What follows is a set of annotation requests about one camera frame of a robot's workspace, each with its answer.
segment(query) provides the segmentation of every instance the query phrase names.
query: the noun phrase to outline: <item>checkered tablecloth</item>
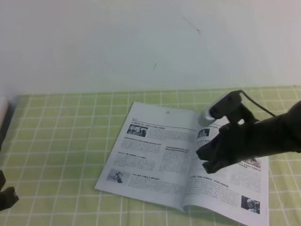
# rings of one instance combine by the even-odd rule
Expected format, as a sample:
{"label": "checkered tablecloth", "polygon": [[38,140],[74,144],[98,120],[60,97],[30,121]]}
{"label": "checkered tablecloth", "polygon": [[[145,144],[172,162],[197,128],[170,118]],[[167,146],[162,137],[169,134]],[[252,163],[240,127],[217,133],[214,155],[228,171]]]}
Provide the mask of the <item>checkered tablecloth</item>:
{"label": "checkered tablecloth", "polygon": [[[21,96],[0,152],[7,186],[20,197],[0,226],[231,226],[212,211],[180,213],[94,189],[134,101],[200,110],[230,89]],[[275,114],[301,87],[245,89]],[[245,101],[258,119],[269,117]],[[301,225],[301,154],[270,157],[271,226]]]}

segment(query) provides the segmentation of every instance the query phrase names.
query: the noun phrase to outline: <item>magazine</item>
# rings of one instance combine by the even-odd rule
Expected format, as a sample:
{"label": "magazine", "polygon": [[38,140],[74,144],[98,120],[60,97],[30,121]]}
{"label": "magazine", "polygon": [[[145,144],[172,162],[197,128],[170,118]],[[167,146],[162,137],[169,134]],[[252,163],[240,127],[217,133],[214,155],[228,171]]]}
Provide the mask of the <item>magazine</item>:
{"label": "magazine", "polygon": [[182,211],[200,206],[248,226],[268,226],[268,157],[207,174],[196,151],[228,121],[224,117],[203,128],[198,116],[135,102],[95,188]]}

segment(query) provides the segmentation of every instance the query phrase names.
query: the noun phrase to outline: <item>small photograph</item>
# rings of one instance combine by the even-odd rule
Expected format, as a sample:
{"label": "small photograph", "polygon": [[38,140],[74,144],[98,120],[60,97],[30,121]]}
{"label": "small photograph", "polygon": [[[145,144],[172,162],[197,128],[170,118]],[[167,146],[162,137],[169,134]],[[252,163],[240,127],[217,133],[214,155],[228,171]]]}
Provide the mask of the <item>small photograph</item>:
{"label": "small photograph", "polygon": [[131,174],[128,172],[120,171],[118,169],[111,169],[107,176],[107,181],[112,181],[119,184],[127,184],[130,176]]}
{"label": "small photograph", "polygon": [[198,139],[200,137],[207,137],[209,136],[209,132],[210,132],[210,129],[201,129],[199,132],[198,132]]}
{"label": "small photograph", "polygon": [[149,128],[147,127],[143,127],[143,126],[137,126],[137,125],[133,125],[131,124],[127,130],[128,134],[133,134],[133,135],[137,135],[140,137],[145,137],[146,132]]}
{"label": "small photograph", "polygon": [[250,164],[250,165],[252,165],[252,166],[256,166],[256,167],[258,167],[258,168],[261,167],[261,166],[260,166],[260,162],[259,162],[257,159],[255,159],[255,158],[245,160],[244,162],[246,162],[246,163],[248,163],[248,164]]}
{"label": "small photograph", "polygon": [[241,196],[241,208],[260,214],[260,202],[243,195]]}

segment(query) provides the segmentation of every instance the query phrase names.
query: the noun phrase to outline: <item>black cable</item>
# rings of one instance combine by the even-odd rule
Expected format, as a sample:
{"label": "black cable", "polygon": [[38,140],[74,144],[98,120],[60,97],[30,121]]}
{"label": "black cable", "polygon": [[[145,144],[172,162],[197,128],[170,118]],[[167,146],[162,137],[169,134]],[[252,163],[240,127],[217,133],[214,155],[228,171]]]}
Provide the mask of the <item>black cable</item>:
{"label": "black cable", "polygon": [[259,107],[260,109],[264,110],[266,113],[269,113],[271,116],[276,117],[275,114],[273,114],[272,112],[270,112],[268,109],[264,108],[263,106],[261,106],[259,103],[257,103],[256,101],[254,101],[252,98],[250,98],[243,90],[241,90],[241,93],[245,95],[245,97],[251,101],[253,104],[255,104],[257,107]]}

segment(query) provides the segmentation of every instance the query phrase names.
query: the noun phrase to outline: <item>white wall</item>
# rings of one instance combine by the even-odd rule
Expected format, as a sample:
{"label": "white wall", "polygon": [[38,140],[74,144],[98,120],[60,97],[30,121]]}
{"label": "white wall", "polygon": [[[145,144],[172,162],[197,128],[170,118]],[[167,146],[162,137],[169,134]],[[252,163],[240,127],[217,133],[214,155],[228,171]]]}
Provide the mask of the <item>white wall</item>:
{"label": "white wall", "polygon": [[299,0],[1,1],[9,96],[291,84]]}

